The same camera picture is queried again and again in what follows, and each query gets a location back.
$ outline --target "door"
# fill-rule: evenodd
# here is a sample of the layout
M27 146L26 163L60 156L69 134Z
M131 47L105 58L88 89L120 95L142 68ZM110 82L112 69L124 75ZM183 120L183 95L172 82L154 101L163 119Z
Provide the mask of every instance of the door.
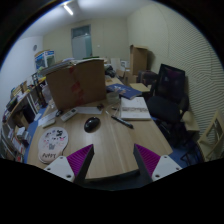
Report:
M72 53L76 60L92 56L90 26L72 29Z
M75 60L86 58L86 41L84 36L72 39L73 57Z

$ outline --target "ceiling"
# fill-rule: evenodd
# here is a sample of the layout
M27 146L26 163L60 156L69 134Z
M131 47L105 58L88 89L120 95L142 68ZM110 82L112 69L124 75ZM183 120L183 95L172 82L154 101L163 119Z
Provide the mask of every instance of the ceiling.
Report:
M106 17L127 17L132 12L152 3L150 0L73 0L67 5L72 9L71 16L64 3L52 9L33 23L19 39L44 36L68 24L86 19Z

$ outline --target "pink object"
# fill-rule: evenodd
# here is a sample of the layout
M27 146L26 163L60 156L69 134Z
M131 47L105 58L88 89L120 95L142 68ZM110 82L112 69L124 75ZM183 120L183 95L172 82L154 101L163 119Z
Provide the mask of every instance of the pink object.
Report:
M68 163L72 168L72 171L75 176L78 175L80 169L82 168L82 164L85 161L86 156L88 155L88 152L92 147L93 145L88 145L67 157Z
M139 154L146 166L146 169L150 176L152 176L153 171L155 170L157 164L159 163L160 156L156 153L152 152L151 150L144 148L140 145L135 144L137 147Z

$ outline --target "purple triangle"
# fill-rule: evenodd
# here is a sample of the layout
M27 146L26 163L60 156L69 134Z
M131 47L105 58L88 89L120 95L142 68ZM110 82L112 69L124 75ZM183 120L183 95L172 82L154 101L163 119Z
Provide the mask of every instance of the purple triangle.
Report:
M149 175L152 176L153 171L155 170L155 168L160 160L160 156L147 148L144 148L137 144L135 144L135 145L142 157L142 160L146 166L146 169L147 169Z

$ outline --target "black bag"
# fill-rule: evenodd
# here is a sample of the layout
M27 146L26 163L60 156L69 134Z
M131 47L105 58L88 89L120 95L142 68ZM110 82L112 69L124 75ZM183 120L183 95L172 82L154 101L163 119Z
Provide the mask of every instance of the black bag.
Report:
M105 66L105 75L109 75L111 78L114 78L116 75L116 72L113 70L111 65Z

